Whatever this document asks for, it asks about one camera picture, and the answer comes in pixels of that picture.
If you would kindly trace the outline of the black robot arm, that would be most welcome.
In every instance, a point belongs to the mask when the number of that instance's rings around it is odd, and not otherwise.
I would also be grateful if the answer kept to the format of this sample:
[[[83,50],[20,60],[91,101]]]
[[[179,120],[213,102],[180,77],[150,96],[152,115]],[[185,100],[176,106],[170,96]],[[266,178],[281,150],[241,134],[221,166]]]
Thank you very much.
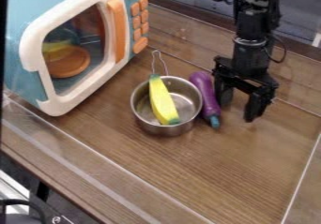
[[[269,74],[270,62],[282,63],[271,57],[273,30],[279,25],[279,0],[213,0],[233,4],[235,37],[233,57],[214,57],[214,91],[219,106],[231,103],[233,90],[249,95],[243,119],[251,122],[271,104],[278,82]]]

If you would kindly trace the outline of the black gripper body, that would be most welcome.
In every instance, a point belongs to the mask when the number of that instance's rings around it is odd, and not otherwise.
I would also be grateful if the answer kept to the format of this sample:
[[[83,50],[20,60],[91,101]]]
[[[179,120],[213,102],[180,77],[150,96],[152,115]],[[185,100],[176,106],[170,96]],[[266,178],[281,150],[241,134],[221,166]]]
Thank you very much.
[[[215,56],[213,60],[215,63],[211,70],[213,77],[221,76],[230,79],[233,89],[237,88],[247,95],[253,92],[273,92],[275,94],[278,82],[267,72],[254,76],[245,76],[231,67],[230,58]]]

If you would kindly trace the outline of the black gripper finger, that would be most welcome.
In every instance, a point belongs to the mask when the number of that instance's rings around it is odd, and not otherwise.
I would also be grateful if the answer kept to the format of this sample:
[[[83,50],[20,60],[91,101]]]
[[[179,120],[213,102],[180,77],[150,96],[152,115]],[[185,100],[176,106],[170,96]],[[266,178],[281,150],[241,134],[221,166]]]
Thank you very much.
[[[231,104],[233,99],[233,83],[231,80],[217,76],[214,78],[214,90],[217,102],[221,107],[225,107]]]
[[[257,117],[263,114],[265,109],[271,104],[273,98],[273,92],[253,92],[250,94],[243,115],[243,118],[247,122],[251,122]]]

